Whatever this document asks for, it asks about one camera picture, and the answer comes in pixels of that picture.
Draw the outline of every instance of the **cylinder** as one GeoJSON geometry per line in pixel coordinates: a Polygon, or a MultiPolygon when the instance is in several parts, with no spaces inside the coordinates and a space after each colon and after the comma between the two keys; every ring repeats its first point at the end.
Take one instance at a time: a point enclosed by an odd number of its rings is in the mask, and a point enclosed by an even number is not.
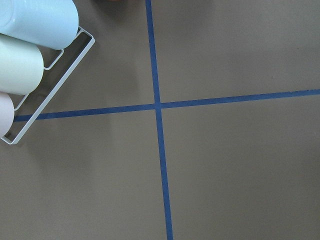
{"type": "Polygon", "coordinates": [[[78,32],[72,0],[0,0],[0,33],[55,50],[69,46],[78,32]]]}
{"type": "Polygon", "coordinates": [[[0,92],[0,138],[10,130],[14,122],[14,104],[8,94],[0,92]]]}
{"type": "Polygon", "coordinates": [[[0,34],[0,92],[27,95],[43,73],[44,60],[36,45],[0,34]]]}

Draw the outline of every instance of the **blue tape line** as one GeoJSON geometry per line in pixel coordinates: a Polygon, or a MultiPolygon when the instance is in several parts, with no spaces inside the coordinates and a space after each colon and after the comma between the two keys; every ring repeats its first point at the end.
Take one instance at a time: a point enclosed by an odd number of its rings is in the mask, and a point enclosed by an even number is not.
{"type": "Polygon", "coordinates": [[[145,7],[146,7],[146,18],[147,18],[149,47],[150,47],[150,60],[151,60],[152,81],[153,81],[156,129],[157,129],[157,135],[158,135],[158,147],[159,147],[159,157],[160,157],[166,238],[167,240],[173,240],[174,236],[173,236],[172,219],[171,219],[165,138],[164,138],[163,119],[162,119],[162,112],[161,112],[162,110],[161,110],[157,54],[156,54],[154,22],[153,22],[153,16],[152,16],[151,0],[145,0],[145,7]]]}
{"type": "MultiPolygon", "coordinates": [[[[97,109],[86,109],[86,110],[75,110],[75,111],[61,111],[42,113],[37,117],[37,120],[44,119],[60,119],[60,118],[71,118],[80,116],[90,115],[101,115],[101,114],[115,114],[115,113],[127,113],[136,111],[154,110],[154,104],[143,104],[143,105],[132,105],[132,106],[117,106],[117,107],[106,107],[97,109]]],[[[25,122],[31,118],[32,115],[20,115],[14,118],[15,122],[25,122]]]]}
{"type": "Polygon", "coordinates": [[[199,99],[199,100],[164,102],[164,103],[161,103],[161,108],[162,109],[171,109],[171,108],[182,108],[182,107],[214,105],[214,104],[227,104],[227,103],[267,100],[267,99],[293,98],[293,97],[303,97],[303,96],[312,96],[312,95],[320,95],[320,89],[264,93],[264,94],[243,95],[243,96],[229,96],[229,97],[208,98],[208,99],[199,99]]]}

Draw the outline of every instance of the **light blue cylinder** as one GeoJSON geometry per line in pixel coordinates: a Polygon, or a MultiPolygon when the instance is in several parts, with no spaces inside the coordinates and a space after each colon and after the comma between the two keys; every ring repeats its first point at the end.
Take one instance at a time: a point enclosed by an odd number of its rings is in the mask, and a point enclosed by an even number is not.
{"type": "Polygon", "coordinates": [[[55,50],[75,39],[79,16],[72,0],[0,0],[0,33],[55,50]]]}

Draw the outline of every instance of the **white wire rack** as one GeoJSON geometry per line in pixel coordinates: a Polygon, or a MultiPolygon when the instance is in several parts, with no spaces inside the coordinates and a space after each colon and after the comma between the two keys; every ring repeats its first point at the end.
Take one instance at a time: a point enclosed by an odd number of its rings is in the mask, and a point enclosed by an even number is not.
{"type": "MultiPolygon", "coordinates": [[[[64,73],[64,75],[60,78],[60,80],[57,82],[57,84],[54,86],[54,88],[51,90],[51,92],[48,94],[48,96],[43,100],[43,102],[40,104],[40,106],[37,108],[37,110],[32,114],[30,119],[26,122],[26,124],[23,126],[23,128],[18,132],[16,137],[13,140],[8,139],[7,137],[2,137],[1,139],[5,141],[9,145],[15,145],[17,144],[21,138],[25,135],[27,130],[31,127],[31,125],[34,123],[34,121],[37,119],[37,117],[40,115],[40,113],[43,111],[43,109],[47,106],[47,104],[50,102],[50,100],[53,98],[53,96],[57,93],[57,91],[60,89],[60,87],[64,84],[64,82],[67,80],[67,78],[70,76],[70,74],[75,70],[77,65],[80,63],[80,61],[84,58],[84,56],[87,54],[87,52],[90,50],[90,48],[95,43],[95,38],[86,30],[84,30],[82,27],[79,26],[79,31],[74,39],[77,39],[80,34],[86,34],[91,39],[87,43],[87,45],[84,47],[82,52],[78,55],[78,57],[74,60],[74,62],[71,64],[71,66],[68,68],[68,70],[64,73]]],[[[64,50],[62,49],[60,54],[56,57],[56,59],[51,63],[50,66],[44,67],[44,70],[48,71],[52,69],[52,67],[57,63],[57,61],[62,57],[64,54],[64,50]]],[[[25,100],[28,98],[28,95],[25,95],[22,100],[19,102],[19,104],[16,106],[14,111],[17,111],[20,109],[22,104],[25,102],[25,100]]]]}

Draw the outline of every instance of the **metal rack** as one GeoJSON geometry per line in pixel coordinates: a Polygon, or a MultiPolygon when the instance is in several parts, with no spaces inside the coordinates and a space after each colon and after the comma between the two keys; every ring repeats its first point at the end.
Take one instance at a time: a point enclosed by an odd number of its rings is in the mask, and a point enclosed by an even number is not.
{"type": "MultiPolygon", "coordinates": [[[[71,66],[68,68],[68,70],[64,73],[64,75],[60,78],[60,80],[57,82],[57,84],[54,86],[54,88],[51,90],[51,92],[48,94],[48,96],[43,100],[43,102],[40,104],[40,106],[36,109],[36,111],[32,114],[30,119],[26,122],[24,127],[18,132],[16,137],[13,140],[8,139],[7,137],[3,136],[1,139],[5,141],[9,145],[15,145],[17,144],[21,138],[25,135],[27,130],[31,127],[31,125],[34,123],[34,121],[37,119],[37,117],[40,115],[40,113],[44,110],[44,108],[47,106],[47,104],[50,102],[50,100],[53,98],[53,96],[57,93],[57,91],[60,89],[60,87],[64,84],[64,82],[67,80],[67,78],[70,76],[70,74],[75,70],[77,65],[81,62],[81,60],[84,58],[84,56],[87,54],[87,52],[91,49],[91,47],[95,43],[95,38],[86,30],[84,30],[82,27],[79,26],[79,31],[77,35],[75,36],[74,40],[76,40],[80,34],[86,34],[91,39],[88,42],[88,44],[84,47],[82,52],[79,54],[79,56],[74,60],[74,62],[71,64],[71,66]]],[[[64,50],[62,49],[60,54],[55,58],[55,60],[51,63],[50,66],[44,67],[44,70],[48,71],[52,69],[52,67],[57,63],[57,61],[62,57],[64,54],[64,50]]],[[[29,94],[25,95],[22,100],[19,102],[19,104],[15,107],[14,111],[20,109],[22,104],[25,102],[25,100],[28,98],[29,94]]]]}

